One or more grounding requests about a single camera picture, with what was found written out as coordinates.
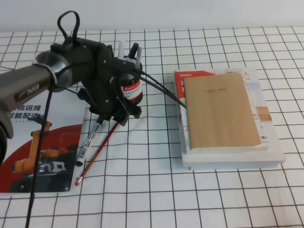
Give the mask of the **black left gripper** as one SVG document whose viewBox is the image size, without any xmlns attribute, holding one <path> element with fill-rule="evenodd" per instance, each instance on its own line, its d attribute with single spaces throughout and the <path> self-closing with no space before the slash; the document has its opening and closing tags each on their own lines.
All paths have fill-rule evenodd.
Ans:
<svg viewBox="0 0 304 228">
<path fill-rule="evenodd" d="M 132 115 L 138 119 L 142 113 L 138 105 L 133 104 L 123 94 L 121 90 L 122 71 L 96 71 L 93 76 L 82 82 L 77 96 L 90 105 L 90 111 L 99 115 L 97 122 L 114 121 L 121 126 L 125 126 L 128 116 Z M 126 72 L 140 79 L 138 72 Z"/>
</svg>

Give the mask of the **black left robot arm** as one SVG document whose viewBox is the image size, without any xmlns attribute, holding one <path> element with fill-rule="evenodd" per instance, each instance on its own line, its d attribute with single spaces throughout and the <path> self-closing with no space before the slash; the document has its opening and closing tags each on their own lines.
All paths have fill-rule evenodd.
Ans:
<svg viewBox="0 0 304 228">
<path fill-rule="evenodd" d="M 120 125 L 129 115 L 139 118 L 141 108 L 122 92 L 122 77 L 127 74 L 140 77 L 134 63 L 114 56 L 111 45 L 72 37 L 38 54 L 34 64 L 1 74 L 0 157 L 4 159 L 7 140 L 13 137 L 9 114 L 45 90 L 61 92 L 82 83 L 84 89 L 77 95 L 92 113 Z"/>
</svg>

